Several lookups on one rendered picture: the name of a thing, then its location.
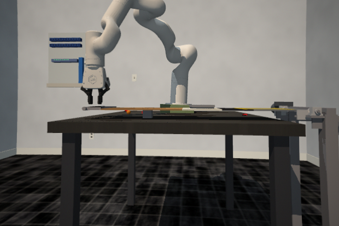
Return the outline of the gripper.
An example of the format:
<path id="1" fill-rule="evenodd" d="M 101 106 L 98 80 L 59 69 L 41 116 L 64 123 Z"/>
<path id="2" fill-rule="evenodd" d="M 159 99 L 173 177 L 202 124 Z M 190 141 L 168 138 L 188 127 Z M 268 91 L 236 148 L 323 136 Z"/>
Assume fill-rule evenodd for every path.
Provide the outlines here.
<path id="1" fill-rule="evenodd" d="M 105 88 L 106 87 L 106 88 Z M 105 88 L 103 90 L 103 88 Z M 103 102 L 103 95 L 110 90 L 107 84 L 106 70 L 101 66 L 87 66 L 84 69 L 83 85 L 80 88 L 87 94 L 87 101 L 89 105 L 93 104 L 92 90 L 98 89 L 98 104 Z M 87 89 L 87 90 L 86 90 Z"/>

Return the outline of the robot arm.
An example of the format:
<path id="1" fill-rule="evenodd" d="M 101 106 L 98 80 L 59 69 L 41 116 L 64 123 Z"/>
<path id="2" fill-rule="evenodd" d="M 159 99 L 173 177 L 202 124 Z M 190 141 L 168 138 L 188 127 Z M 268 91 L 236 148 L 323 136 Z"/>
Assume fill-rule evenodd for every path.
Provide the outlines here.
<path id="1" fill-rule="evenodd" d="M 168 105 L 187 104 L 188 74 L 197 59 L 197 50 L 191 45 L 175 46 L 176 40 L 169 24 L 158 19 L 166 10 L 163 0 L 113 0 L 101 20 L 103 33 L 87 31 L 85 33 L 85 55 L 87 66 L 105 66 L 105 54 L 116 47 L 121 31 L 119 29 L 124 18 L 133 10 L 134 19 L 143 27 L 153 31 L 162 41 L 167 60 L 170 63 L 180 63 L 172 71 L 171 100 Z"/>

